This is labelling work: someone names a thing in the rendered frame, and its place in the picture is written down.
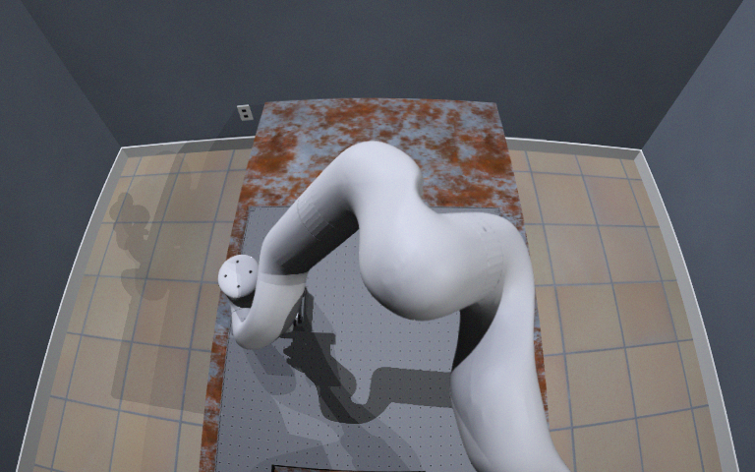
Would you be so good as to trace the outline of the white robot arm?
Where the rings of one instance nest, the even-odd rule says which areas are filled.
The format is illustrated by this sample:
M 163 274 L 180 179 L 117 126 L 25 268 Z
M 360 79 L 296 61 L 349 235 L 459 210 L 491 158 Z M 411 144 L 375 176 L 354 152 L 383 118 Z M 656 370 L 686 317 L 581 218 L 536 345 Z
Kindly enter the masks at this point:
M 539 387 L 535 280 L 521 234 L 495 214 L 438 214 L 423 188 L 418 164 L 397 147 L 368 141 L 340 153 L 268 232 L 260 263 L 237 255 L 220 268 L 236 342 L 260 349 L 284 334 L 309 270 L 359 230 L 362 279 L 387 310 L 413 321 L 460 311 L 449 389 L 475 470 L 571 472 Z

